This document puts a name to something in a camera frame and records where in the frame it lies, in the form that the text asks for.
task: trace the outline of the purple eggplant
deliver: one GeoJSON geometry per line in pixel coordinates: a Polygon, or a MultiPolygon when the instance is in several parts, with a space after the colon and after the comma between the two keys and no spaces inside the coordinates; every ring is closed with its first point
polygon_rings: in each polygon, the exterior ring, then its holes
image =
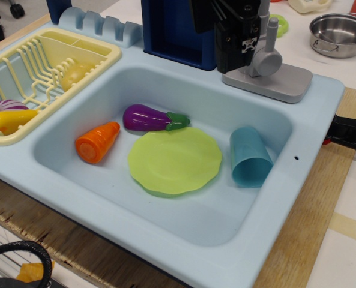
{"type": "Polygon", "coordinates": [[[123,114],[125,128],[133,131],[171,131],[189,123],[189,118],[182,114],[164,113],[142,104],[131,105],[123,114]]]}

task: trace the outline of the purple onion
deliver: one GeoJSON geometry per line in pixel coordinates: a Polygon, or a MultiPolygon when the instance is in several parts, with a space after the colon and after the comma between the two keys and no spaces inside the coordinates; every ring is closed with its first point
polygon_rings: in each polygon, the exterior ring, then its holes
{"type": "Polygon", "coordinates": [[[0,111],[26,110],[28,109],[22,102],[12,99],[0,100],[0,111]]]}

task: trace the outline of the light blue sink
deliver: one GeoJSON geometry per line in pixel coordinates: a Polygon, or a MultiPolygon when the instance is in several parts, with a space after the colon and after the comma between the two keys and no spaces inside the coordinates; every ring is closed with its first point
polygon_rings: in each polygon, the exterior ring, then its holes
{"type": "Polygon", "coordinates": [[[313,76],[304,98],[286,104],[222,83],[203,71],[143,53],[142,41],[19,142],[0,146],[0,178],[193,287],[250,287],[321,147],[344,86],[313,76]],[[127,156],[139,133],[122,130],[99,164],[74,141],[131,104],[183,113],[216,139],[220,173],[176,198],[146,193],[127,156]],[[274,166],[261,188],[231,178],[229,136],[250,125],[274,166]]]}

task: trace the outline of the yellow dish rack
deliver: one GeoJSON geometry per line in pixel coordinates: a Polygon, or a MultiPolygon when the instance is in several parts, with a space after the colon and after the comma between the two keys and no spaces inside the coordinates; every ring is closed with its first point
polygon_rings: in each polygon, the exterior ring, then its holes
{"type": "Polygon", "coordinates": [[[121,57],[114,44],[58,28],[44,28],[0,54],[0,100],[13,99],[38,115],[11,135],[0,132],[0,146],[23,139],[121,57]],[[64,92],[62,78],[73,65],[91,68],[64,92]]]}

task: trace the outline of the stainless steel pot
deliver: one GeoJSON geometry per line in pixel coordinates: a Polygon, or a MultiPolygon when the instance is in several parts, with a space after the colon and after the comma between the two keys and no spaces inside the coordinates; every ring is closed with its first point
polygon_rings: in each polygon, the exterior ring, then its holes
{"type": "Polygon", "coordinates": [[[310,45],[318,53],[335,58],[356,55],[356,17],[326,14],[310,24],[310,45]]]}

